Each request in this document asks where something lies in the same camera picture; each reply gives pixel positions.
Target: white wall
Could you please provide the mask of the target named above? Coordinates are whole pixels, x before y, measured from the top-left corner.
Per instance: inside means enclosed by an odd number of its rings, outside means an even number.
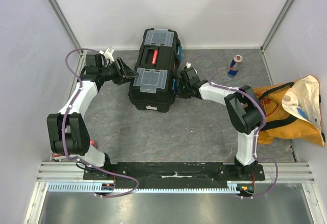
[[[275,84],[309,74],[320,82],[322,128],[327,135],[327,0],[295,0],[266,51]],[[309,162],[327,208],[327,148],[295,140],[295,153]]]
[[[286,0],[57,0],[83,47],[139,49],[147,28],[183,47],[261,46]]]
[[[16,224],[50,157],[46,117],[68,98],[73,46],[47,0],[0,0],[0,36],[0,222]]]

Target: metal corner post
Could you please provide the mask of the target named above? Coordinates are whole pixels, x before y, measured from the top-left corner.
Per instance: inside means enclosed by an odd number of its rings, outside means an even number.
[[[292,7],[295,0],[286,0],[286,2],[283,5],[282,10],[280,11],[276,21],[274,22],[272,28],[270,29],[264,43],[261,46],[261,50],[264,52],[268,45],[270,44],[272,38],[274,37],[275,33],[277,32],[279,26],[282,24],[285,16],[289,12],[290,8]]]
[[[74,32],[72,31],[66,17],[64,16],[57,0],[48,0],[48,2],[51,5],[51,8],[55,12],[56,16],[58,17],[58,20],[60,21],[62,27],[65,29],[66,33],[68,34],[69,38],[71,39],[71,42],[74,45],[74,47],[81,48],[81,45],[78,42]]]

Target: red label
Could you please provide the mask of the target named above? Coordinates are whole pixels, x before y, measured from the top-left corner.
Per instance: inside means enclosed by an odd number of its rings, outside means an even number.
[[[157,56],[158,56],[158,50],[155,49],[153,53],[153,58],[152,58],[152,64],[156,64],[157,62]]]
[[[255,95],[257,97],[260,97],[265,91],[267,90],[260,90],[260,91],[256,91]],[[278,103],[275,100],[272,100],[269,98],[269,95],[264,97],[261,101],[260,101],[261,106],[265,109],[266,111],[266,116],[268,117],[269,115],[271,115],[277,108],[278,108]]]

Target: black mounting plate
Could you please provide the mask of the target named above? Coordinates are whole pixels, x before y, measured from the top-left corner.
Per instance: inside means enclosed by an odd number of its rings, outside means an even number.
[[[240,173],[239,167],[234,164],[218,164],[218,173],[220,181],[252,181],[255,175],[256,181],[264,181],[265,173],[263,166],[258,164],[254,170],[249,173]]]
[[[112,163],[111,172],[131,176],[139,181],[139,189],[144,188],[226,188],[227,181],[252,181],[252,173],[258,181],[265,179],[263,167],[242,175],[239,166],[224,163]],[[169,177],[176,175],[182,178]],[[84,180],[111,180],[103,178],[97,171],[84,171]],[[133,188],[135,182],[116,178],[116,188]]]

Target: black strap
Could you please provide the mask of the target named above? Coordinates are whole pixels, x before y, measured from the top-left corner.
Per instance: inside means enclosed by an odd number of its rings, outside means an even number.
[[[283,84],[283,85],[280,85],[280,86],[277,86],[275,88],[272,88],[270,90],[267,90],[266,92],[264,92],[260,97],[259,97],[259,100],[261,101],[265,96],[269,95],[270,93],[273,93],[275,91],[278,91],[278,90],[281,90],[281,89],[284,89],[285,87],[289,86],[289,87],[292,87],[294,85],[294,82],[290,82],[290,83],[286,83],[286,84]]]
[[[284,89],[287,86],[292,87],[294,85],[294,82],[290,82],[290,83],[286,83],[280,86],[277,86],[275,88],[272,88],[270,90],[267,90],[266,92],[264,92],[260,97],[259,100],[261,101],[265,96],[269,95],[270,93],[273,93],[275,91]],[[282,127],[282,126],[287,126],[291,123],[293,123],[294,121],[297,120],[297,117],[293,116],[292,114],[290,114],[290,116],[288,116],[285,119],[281,119],[281,120],[274,120],[274,121],[270,121],[267,122],[266,125],[261,129],[261,131],[266,131],[266,130],[271,130],[271,129],[275,129],[278,127]]]
[[[271,129],[279,128],[282,126],[287,126],[296,120],[297,120],[297,117],[290,114],[290,116],[288,116],[285,119],[267,122],[266,125],[261,129],[261,131],[271,130]]]

